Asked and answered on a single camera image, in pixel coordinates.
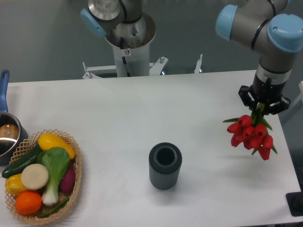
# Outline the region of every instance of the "wicker basket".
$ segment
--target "wicker basket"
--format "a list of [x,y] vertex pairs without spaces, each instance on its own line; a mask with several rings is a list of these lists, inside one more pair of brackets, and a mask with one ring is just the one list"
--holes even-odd
[[43,204],[41,209],[33,215],[26,215],[26,216],[19,215],[15,209],[15,201],[16,201],[17,197],[15,195],[11,195],[10,193],[6,192],[5,199],[6,199],[7,208],[13,214],[14,218],[16,218],[17,220],[19,220],[20,222],[22,222],[24,224],[30,224],[30,225],[48,224],[50,222],[53,222],[53,221],[61,218],[63,215],[65,215],[68,212],[68,210],[74,205],[74,203],[77,199],[77,196],[79,194],[80,183],[81,183],[82,159],[81,159],[79,145],[77,144],[77,142],[74,140],[74,138],[72,136],[70,136],[69,134],[67,134],[66,132],[63,132],[63,131],[44,130],[43,132],[38,132],[38,133],[33,134],[31,137],[29,137],[28,139],[25,139],[23,142],[21,142],[19,147],[16,148],[16,151],[14,152],[13,157],[11,158],[10,164],[15,162],[17,159],[19,159],[25,153],[27,153],[37,143],[37,140],[42,133],[52,133],[52,134],[58,135],[73,147],[73,149],[76,153],[76,157],[74,160],[74,169],[76,172],[76,183],[75,183],[73,192],[71,194],[64,194],[63,192],[59,192],[59,201],[63,200],[66,196],[69,196],[70,199],[68,200],[68,202],[65,204],[65,206],[63,208],[61,208],[56,213],[50,215],[47,218],[37,218],[36,216],[38,216],[42,212],[52,208],[52,206],[45,206]]

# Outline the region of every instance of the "green bean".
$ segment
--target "green bean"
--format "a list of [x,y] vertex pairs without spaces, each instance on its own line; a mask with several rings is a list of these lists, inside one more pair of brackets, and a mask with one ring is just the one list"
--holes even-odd
[[46,218],[54,213],[56,213],[60,208],[64,207],[65,204],[68,202],[70,198],[67,196],[65,197],[61,202],[59,202],[56,206],[54,206],[53,208],[45,211],[44,213],[40,214],[39,216],[37,216],[37,218]]

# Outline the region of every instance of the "blue joint cap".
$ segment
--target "blue joint cap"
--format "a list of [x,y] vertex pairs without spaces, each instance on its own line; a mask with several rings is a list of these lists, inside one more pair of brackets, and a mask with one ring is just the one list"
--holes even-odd
[[303,19],[296,15],[277,15],[269,23],[267,34],[280,50],[296,53],[303,47]]
[[106,35],[105,30],[101,27],[101,25],[92,17],[89,12],[83,9],[80,13],[80,17],[85,24],[85,26],[96,36],[102,38]]
[[217,18],[216,33],[228,41],[231,40],[232,24],[237,7],[234,5],[225,6]]

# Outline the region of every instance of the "bok choy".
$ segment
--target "bok choy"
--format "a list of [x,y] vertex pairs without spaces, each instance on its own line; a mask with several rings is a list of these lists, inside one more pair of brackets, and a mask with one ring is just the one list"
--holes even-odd
[[68,152],[63,148],[51,148],[45,151],[41,164],[48,171],[49,179],[42,195],[45,205],[52,205],[59,199],[58,187],[70,164]]

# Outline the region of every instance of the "white radish slice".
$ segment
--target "white radish slice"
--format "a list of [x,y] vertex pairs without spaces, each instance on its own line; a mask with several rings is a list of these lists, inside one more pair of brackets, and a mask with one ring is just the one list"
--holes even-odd
[[48,171],[41,164],[31,164],[27,166],[21,174],[21,182],[30,190],[37,190],[46,185],[48,181]]

